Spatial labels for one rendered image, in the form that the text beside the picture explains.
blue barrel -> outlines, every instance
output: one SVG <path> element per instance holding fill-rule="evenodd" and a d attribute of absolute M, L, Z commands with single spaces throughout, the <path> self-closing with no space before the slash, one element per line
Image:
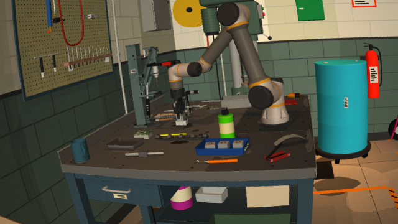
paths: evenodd
<path fill-rule="evenodd" d="M 330 154 L 351 154 L 368 145 L 366 61 L 315 62 L 318 96 L 318 147 Z"/>

lower shelf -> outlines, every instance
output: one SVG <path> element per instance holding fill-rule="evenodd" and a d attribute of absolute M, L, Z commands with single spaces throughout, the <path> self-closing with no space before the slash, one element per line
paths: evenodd
<path fill-rule="evenodd" d="M 290 186 L 289 206 L 247 208 L 246 188 L 228 187 L 228 197 L 222 204 L 197 202 L 195 193 L 199 187 L 191 187 L 193 205 L 191 208 L 178 211 L 170 204 L 162 207 L 155 214 L 156 224 L 208 224 L 214 213 L 235 214 L 268 214 L 291 213 L 291 222 L 297 221 L 297 186 Z"/>

red framed sign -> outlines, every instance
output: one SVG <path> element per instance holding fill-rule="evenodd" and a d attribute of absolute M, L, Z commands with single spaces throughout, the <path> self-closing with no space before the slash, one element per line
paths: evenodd
<path fill-rule="evenodd" d="M 353 7 L 377 7 L 376 0 L 351 0 Z"/>

blue mug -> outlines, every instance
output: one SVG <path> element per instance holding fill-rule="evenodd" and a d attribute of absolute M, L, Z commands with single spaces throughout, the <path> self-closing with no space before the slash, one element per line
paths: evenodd
<path fill-rule="evenodd" d="M 72 148 L 75 162 L 81 163 L 90 159 L 86 139 L 75 139 L 70 142 L 70 147 Z"/>

mug handle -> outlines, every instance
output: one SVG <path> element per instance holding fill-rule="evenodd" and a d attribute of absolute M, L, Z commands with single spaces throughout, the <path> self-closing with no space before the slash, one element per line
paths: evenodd
<path fill-rule="evenodd" d="M 81 146 L 81 150 L 83 150 L 83 157 L 85 158 L 86 157 L 86 151 L 85 151 L 85 148 L 82 146 L 82 145 L 80 145 Z"/>

